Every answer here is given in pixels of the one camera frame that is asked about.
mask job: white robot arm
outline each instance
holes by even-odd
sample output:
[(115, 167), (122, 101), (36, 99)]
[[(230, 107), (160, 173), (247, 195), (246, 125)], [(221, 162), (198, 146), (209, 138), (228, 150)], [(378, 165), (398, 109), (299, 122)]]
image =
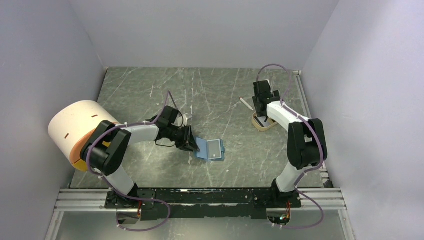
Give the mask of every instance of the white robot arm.
[(274, 180), (272, 186), (278, 189), (277, 195), (292, 192), (295, 190), (299, 175), (320, 162), (318, 144), (315, 139), (306, 141), (306, 137), (311, 138), (312, 134), (300, 118), (313, 127), (319, 137), (324, 159), (326, 159), (327, 147), (323, 123), (319, 119), (302, 116), (288, 107), (280, 99), (279, 91), (271, 92), (269, 81), (257, 81), (253, 85), (255, 95), (252, 99), (257, 116), (274, 120), (288, 132), (287, 157), (289, 162), (281, 175)]
[(90, 154), (90, 166), (93, 171), (102, 174), (104, 178), (120, 193), (137, 197), (138, 186), (128, 176), (122, 167), (122, 161), (128, 145), (144, 141), (158, 141), (167, 138), (175, 142), (175, 146), (182, 151), (198, 151), (191, 126), (187, 125), (189, 116), (178, 115), (181, 113), (170, 106), (166, 106), (155, 124), (153, 120), (145, 121), (146, 125), (127, 126), (114, 124), (110, 121), (102, 121), (92, 133), (80, 152), (83, 160), (87, 159), (90, 147), (106, 131), (119, 126), (103, 138), (102, 143), (96, 144)]

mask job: tape roll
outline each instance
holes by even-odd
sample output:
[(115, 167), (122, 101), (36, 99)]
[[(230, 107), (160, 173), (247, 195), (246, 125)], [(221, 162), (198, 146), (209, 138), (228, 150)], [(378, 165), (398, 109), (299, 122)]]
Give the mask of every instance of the tape roll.
[(256, 115), (256, 112), (254, 112), (254, 113), (253, 113), (253, 115), (252, 115), (252, 124), (253, 124), (253, 126), (254, 126), (257, 130), (259, 130), (259, 131), (261, 131), (261, 132), (265, 132), (265, 131), (269, 130), (270, 128), (272, 128), (272, 127), (274, 127), (275, 125), (277, 125), (277, 124), (278, 124), (276, 121), (272, 120), (271, 118), (268, 118), (268, 121), (270, 121), (270, 122), (271, 122), (271, 125), (269, 125), (268, 127), (262, 127), (261, 125), (259, 125), (259, 124), (256, 122), (256, 120), (255, 120), (255, 117), (256, 117), (256, 116), (257, 116), (257, 115)]
[(101, 121), (118, 124), (97, 102), (83, 100), (60, 111), (48, 125), (48, 135), (76, 169), (87, 171), (80, 152)]

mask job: white enclosure wall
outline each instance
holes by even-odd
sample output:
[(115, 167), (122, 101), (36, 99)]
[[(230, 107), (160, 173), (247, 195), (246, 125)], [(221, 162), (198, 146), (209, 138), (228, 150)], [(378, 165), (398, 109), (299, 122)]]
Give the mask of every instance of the white enclosure wall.
[(104, 73), (67, 0), (0, 1), (0, 239), (45, 238), (74, 171), (47, 126), (97, 99)]
[(424, 239), (424, 2), (340, 0), (302, 80), (358, 240)]
[(108, 67), (300, 70), (339, 0), (70, 0)]

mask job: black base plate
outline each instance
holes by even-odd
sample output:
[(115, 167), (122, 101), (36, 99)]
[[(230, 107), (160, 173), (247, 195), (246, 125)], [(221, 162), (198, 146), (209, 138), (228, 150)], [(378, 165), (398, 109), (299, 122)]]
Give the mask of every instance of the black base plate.
[[(160, 199), (171, 207), (172, 219), (250, 217), (267, 219), (267, 208), (300, 208), (299, 194), (285, 193), (285, 197), (275, 196), (272, 187), (239, 188), (140, 188), (138, 196), (147, 199)], [(116, 193), (107, 193), (106, 209), (136, 209), (138, 204), (129, 205)], [(168, 208), (160, 203), (145, 201), (141, 206), (142, 221), (164, 219)]]

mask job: gray marble surface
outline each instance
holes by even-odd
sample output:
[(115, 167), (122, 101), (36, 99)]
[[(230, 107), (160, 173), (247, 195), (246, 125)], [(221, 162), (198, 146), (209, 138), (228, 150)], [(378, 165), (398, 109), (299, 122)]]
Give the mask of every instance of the gray marble surface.
[[(98, 102), (121, 123), (141, 122), (158, 113), (169, 90), (184, 113), (192, 113), (195, 136), (223, 139), (225, 161), (206, 162), (192, 152), (154, 142), (130, 145), (123, 167), (139, 187), (269, 187), (288, 163), (287, 132), (279, 125), (259, 132), (252, 125), (253, 82), (257, 69), (111, 67)], [(269, 79), (283, 93), (289, 85), (281, 70), (266, 70)], [(285, 101), (304, 113), (301, 93), (295, 81)], [(161, 144), (172, 145), (162, 141)], [(322, 187), (319, 172), (303, 178), (300, 187)], [(76, 171), (71, 188), (106, 187), (96, 176)]]

